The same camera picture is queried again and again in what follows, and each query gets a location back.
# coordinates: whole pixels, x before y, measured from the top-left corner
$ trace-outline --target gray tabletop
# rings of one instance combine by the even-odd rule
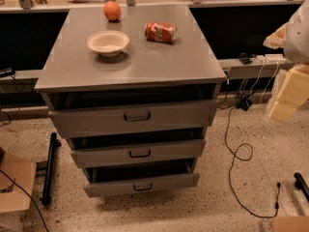
[[[173,44],[147,41],[145,23],[177,25]],[[103,30],[118,30],[130,43],[117,57],[101,57],[87,46]],[[186,5],[122,7],[109,22],[100,7],[73,8],[37,82],[39,92],[92,91],[134,85],[220,82],[225,74]]]

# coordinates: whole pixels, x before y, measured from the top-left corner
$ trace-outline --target floor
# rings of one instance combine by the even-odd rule
[[[285,123],[268,119],[265,108],[261,104],[248,111],[217,111],[196,166],[195,172],[201,175],[196,188],[88,198],[82,188],[86,179],[70,158],[68,144],[59,138],[62,147],[56,157],[49,207],[40,202],[42,177],[36,178],[33,190],[49,231],[272,232],[272,219],[250,215],[230,189],[233,155],[224,143],[230,112],[228,145],[233,151],[242,143],[253,147],[252,160],[235,159],[232,170],[231,181],[240,202],[259,216],[273,216],[280,182],[278,216],[309,216],[309,203],[295,188],[294,178],[299,172],[309,180],[309,103]],[[39,110],[21,111],[16,120],[0,129],[1,147],[34,162],[46,160],[55,129],[44,115]],[[249,148],[238,150],[239,157],[249,155]],[[33,204],[26,213],[24,231],[44,231]]]

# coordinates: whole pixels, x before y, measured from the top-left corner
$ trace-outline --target soda can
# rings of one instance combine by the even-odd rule
[[[176,39],[177,27],[173,24],[148,22],[145,25],[147,40],[160,43],[173,43]]]

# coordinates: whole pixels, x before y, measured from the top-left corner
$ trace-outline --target cabinet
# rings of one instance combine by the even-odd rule
[[[196,186],[194,168],[225,75],[194,18],[186,5],[123,7],[121,22],[111,24],[100,13],[70,10],[70,23],[36,85],[87,177],[86,193]],[[152,19],[179,25],[175,44],[141,37],[144,22]],[[105,59],[87,48],[93,32],[119,27],[130,37],[120,56]]]

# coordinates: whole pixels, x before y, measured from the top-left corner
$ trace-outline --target white bowl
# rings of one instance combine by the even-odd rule
[[[106,30],[89,37],[87,46],[104,57],[117,56],[129,43],[126,34],[119,31]]]

